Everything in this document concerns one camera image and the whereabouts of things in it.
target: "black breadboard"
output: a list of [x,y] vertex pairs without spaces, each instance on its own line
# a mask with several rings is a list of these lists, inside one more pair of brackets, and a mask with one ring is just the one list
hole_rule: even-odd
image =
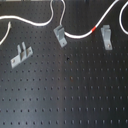
[[[125,2],[118,2],[87,38],[66,37],[64,48],[53,32],[63,10],[61,1],[53,2],[54,18],[45,27],[14,19],[0,21],[0,39],[12,23],[0,46],[0,128],[128,128],[128,36],[118,21]],[[111,3],[67,0],[65,31],[88,32]],[[49,1],[1,2],[0,15],[46,22],[51,10]],[[128,8],[122,20],[128,30]],[[103,25],[110,25],[112,51],[104,48]],[[34,54],[12,69],[10,60],[22,42]]]

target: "screw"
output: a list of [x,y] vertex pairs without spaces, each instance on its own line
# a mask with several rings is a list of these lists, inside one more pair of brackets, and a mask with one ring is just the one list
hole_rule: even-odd
[[15,60],[14,59],[12,60],[12,63],[15,63]]
[[110,48],[111,47],[111,44],[108,44],[108,47]]

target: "mounting bracket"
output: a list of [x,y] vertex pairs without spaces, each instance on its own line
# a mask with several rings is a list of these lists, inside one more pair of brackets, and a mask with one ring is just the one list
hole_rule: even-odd
[[109,25],[103,25],[101,28],[101,33],[104,41],[104,46],[106,50],[112,50],[111,44],[111,30]]
[[67,45],[67,41],[64,37],[64,28],[62,25],[58,26],[54,29],[54,33],[56,35],[56,38],[58,39],[60,46],[63,48],[65,45]]
[[17,46],[18,49],[18,55],[11,59],[11,66],[12,68],[16,67],[20,63],[22,63],[24,60],[26,60],[28,57],[30,57],[33,54],[32,48],[29,47],[26,49],[25,43],[22,43],[23,52],[21,52],[20,45]]

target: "metal bracket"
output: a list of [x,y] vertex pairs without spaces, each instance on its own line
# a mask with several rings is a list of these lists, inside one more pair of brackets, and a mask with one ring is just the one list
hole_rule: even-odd
[[104,40],[104,46],[106,50],[112,50],[111,44],[111,30],[109,25],[103,25],[101,28],[102,37]]
[[58,39],[61,47],[63,48],[65,45],[67,45],[67,41],[64,37],[64,28],[62,25],[58,26],[54,29],[54,33],[56,35],[56,38]]
[[12,68],[16,67],[17,65],[22,63],[24,60],[26,60],[28,57],[33,55],[32,48],[29,47],[28,49],[26,49],[24,42],[22,43],[22,47],[23,47],[23,52],[21,52],[20,45],[17,46],[18,55],[14,57],[13,59],[11,59]]

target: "cable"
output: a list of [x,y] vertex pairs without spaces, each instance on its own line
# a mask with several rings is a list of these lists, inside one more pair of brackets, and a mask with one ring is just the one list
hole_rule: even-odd
[[45,25],[49,24],[51,22],[51,20],[53,19],[54,12],[53,12],[53,8],[52,8],[52,2],[53,2],[53,0],[51,0],[51,2],[50,2],[50,8],[51,8],[51,12],[52,12],[51,18],[45,23],[35,23],[35,22],[30,21],[30,20],[21,18],[19,16],[14,16],[14,15],[0,16],[0,20],[3,20],[3,19],[17,19],[17,20],[23,21],[25,23],[28,23],[28,24],[31,24],[31,25],[34,25],[34,26],[45,26]]
[[8,29],[7,29],[7,32],[6,32],[5,36],[3,37],[3,39],[0,41],[0,45],[1,45],[1,44],[5,41],[5,39],[7,38],[10,29],[11,29],[11,22],[8,23]]
[[[3,19],[17,19],[17,20],[20,20],[20,21],[23,21],[25,23],[28,23],[28,24],[31,24],[33,26],[45,26],[47,24],[49,24],[51,22],[51,20],[53,19],[53,15],[54,15],[54,12],[53,12],[53,8],[52,8],[52,2],[53,0],[51,0],[50,2],[50,8],[51,8],[51,12],[52,12],[52,15],[51,15],[51,18],[45,22],[45,23],[35,23],[35,22],[32,22],[30,20],[27,20],[27,19],[24,19],[22,17],[19,17],[19,16],[15,16],[15,15],[10,15],[10,16],[0,16],[0,20],[3,20]],[[4,40],[7,38],[8,34],[9,34],[9,30],[11,28],[11,23],[9,22],[8,23],[8,29],[7,29],[7,32],[5,34],[5,36],[3,37],[3,39],[0,41],[0,45],[4,42]]]
[[[63,13],[62,13],[62,16],[61,16],[61,19],[60,19],[60,25],[62,24],[62,19],[63,19],[63,15],[64,15],[64,12],[65,12],[65,2],[64,0],[61,0],[63,2],[63,5],[64,5],[64,9],[63,9]],[[73,39],[81,39],[81,38],[84,38],[84,37],[87,37],[89,36],[92,32],[95,31],[95,29],[100,25],[100,23],[103,21],[103,19],[105,18],[105,16],[108,14],[108,12],[113,8],[113,6],[118,2],[119,0],[115,0],[111,5],[110,7],[107,9],[107,11],[103,14],[103,16],[101,17],[101,19],[98,21],[98,23],[95,25],[95,27],[93,27],[88,33],[86,34],[83,34],[83,35],[72,35],[72,34],[69,34],[67,32],[65,32],[65,35],[70,37],[70,38],[73,38]]]
[[120,24],[120,27],[122,29],[122,31],[128,35],[128,31],[126,31],[122,25],[122,14],[123,14],[123,11],[124,9],[126,8],[126,6],[128,5],[128,1],[124,4],[124,6],[122,7],[121,11],[120,11],[120,15],[119,15],[119,24]]

